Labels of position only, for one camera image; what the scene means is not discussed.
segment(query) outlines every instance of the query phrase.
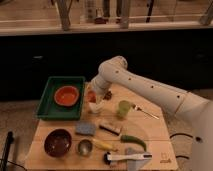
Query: small metal bowl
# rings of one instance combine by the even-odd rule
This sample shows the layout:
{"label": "small metal bowl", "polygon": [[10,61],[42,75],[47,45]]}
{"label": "small metal bowl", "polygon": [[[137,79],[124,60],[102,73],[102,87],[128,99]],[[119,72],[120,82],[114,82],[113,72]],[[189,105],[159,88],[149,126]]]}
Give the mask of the small metal bowl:
{"label": "small metal bowl", "polygon": [[93,145],[88,139],[81,140],[77,146],[77,152],[81,156],[89,156],[92,152]]}

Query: yellow object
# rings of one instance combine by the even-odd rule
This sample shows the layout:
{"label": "yellow object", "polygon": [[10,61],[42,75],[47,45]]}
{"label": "yellow object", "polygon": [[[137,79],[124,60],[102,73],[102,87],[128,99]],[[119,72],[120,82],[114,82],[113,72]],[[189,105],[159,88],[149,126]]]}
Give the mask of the yellow object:
{"label": "yellow object", "polygon": [[98,140],[96,138],[92,139],[92,142],[94,144],[94,146],[102,149],[102,150],[108,150],[108,151],[118,151],[117,148],[115,148],[113,145],[106,143],[104,141]]}

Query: dark background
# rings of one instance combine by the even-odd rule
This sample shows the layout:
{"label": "dark background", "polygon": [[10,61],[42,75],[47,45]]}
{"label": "dark background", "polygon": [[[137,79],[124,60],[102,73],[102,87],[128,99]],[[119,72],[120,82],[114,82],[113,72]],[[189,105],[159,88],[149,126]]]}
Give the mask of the dark background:
{"label": "dark background", "polygon": [[213,87],[213,29],[0,37],[0,100],[39,99],[49,76],[85,76],[116,55],[183,89]]}

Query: small cup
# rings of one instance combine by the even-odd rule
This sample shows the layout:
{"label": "small cup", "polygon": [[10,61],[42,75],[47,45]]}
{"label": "small cup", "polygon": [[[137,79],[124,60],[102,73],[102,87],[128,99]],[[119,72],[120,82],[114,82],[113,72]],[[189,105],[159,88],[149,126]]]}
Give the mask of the small cup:
{"label": "small cup", "polygon": [[93,113],[93,114],[98,114],[101,112],[102,110],[102,107],[103,107],[103,102],[100,102],[100,103],[92,103],[92,102],[89,102],[89,108],[90,108],[90,111]]}
{"label": "small cup", "polygon": [[118,103],[118,108],[117,108],[117,117],[120,119],[124,119],[126,117],[126,115],[128,114],[129,110],[131,109],[131,103],[126,101],[126,100],[122,100]]}

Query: orange bowl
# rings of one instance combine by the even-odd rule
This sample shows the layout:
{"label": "orange bowl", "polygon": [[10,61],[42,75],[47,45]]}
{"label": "orange bowl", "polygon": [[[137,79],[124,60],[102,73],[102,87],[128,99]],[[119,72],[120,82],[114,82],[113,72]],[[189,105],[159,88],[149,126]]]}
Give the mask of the orange bowl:
{"label": "orange bowl", "polygon": [[74,86],[60,87],[54,95],[55,102],[60,106],[72,106],[79,98],[79,91]]}

